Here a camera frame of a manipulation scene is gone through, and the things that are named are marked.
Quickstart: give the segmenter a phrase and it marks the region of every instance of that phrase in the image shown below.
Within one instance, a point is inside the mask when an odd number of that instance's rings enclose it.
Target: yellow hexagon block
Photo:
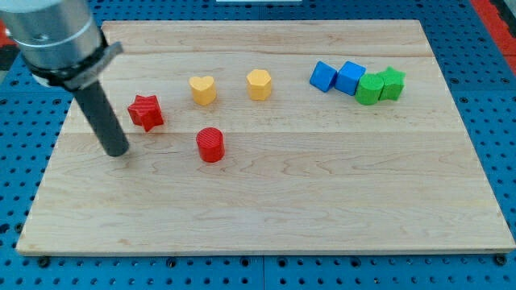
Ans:
[[[248,74],[248,94],[253,101],[265,101],[273,91],[273,79],[264,69],[254,69]]]
[[[217,97],[213,77],[191,77],[188,81],[192,89],[193,100],[201,106],[207,106]]]

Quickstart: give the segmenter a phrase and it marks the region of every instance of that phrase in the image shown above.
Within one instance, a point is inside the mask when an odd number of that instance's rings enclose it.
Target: blue pegboard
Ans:
[[[516,233],[516,80],[468,1],[89,0],[104,20],[419,19]],[[0,85],[0,289],[516,288],[516,255],[385,257],[22,257],[14,250],[69,108],[17,59]]]

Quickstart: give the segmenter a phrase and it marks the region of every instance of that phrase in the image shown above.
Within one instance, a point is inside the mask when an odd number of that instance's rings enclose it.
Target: red object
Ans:
[[[143,126],[149,132],[154,126],[163,125],[161,108],[156,96],[142,97],[137,95],[135,102],[128,108],[129,115],[135,125]]]
[[[224,137],[217,128],[200,130],[197,134],[197,146],[201,159],[206,162],[217,162],[224,157]]]
[[[0,21],[0,48],[4,45],[14,45],[15,42],[8,39],[6,36],[6,26]]]
[[[516,73],[516,38],[509,32],[509,26],[500,18],[498,8],[490,0],[471,0],[485,27],[506,58],[513,73]]]

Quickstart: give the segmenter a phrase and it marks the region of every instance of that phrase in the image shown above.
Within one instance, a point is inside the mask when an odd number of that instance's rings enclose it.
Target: blue cube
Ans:
[[[328,64],[319,61],[315,65],[314,72],[310,78],[310,84],[322,90],[324,93],[329,91],[335,85],[337,78],[337,70]]]
[[[365,67],[346,61],[337,74],[335,88],[341,92],[354,96],[358,81],[365,74]]]

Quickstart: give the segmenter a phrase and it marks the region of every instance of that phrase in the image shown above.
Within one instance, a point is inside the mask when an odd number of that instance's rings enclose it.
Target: toy block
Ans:
[[[322,61],[318,61],[312,72],[312,77],[310,77],[310,84],[326,93],[335,85],[336,78],[336,69]]]
[[[247,76],[248,94],[253,101],[265,101],[273,91],[273,79],[264,69],[253,69]]]
[[[354,96],[356,86],[360,78],[365,74],[365,67],[346,61],[343,67],[337,73],[337,80],[335,81],[335,89]]]
[[[156,96],[142,97],[137,95],[135,101],[127,107],[135,125],[142,126],[149,132],[154,126],[163,125],[163,116]]]
[[[208,106],[217,97],[213,77],[191,77],[188,83],[192,89],[193,101],[201,106]]]
[[[224,137],[219,129],[204,128],[199,131],[196,140],[202,160],[213,163],[224,157]]]
[[[397,101],[405,87],[403,80],[405,73],[388,67],[385,71],[377,73],[384,80],[384,89],[381,91],[380,101]]]
[[[373,105],[378,102],[384,81],[376,74],[366,73],[358,82],[355,99],[362,105]]]

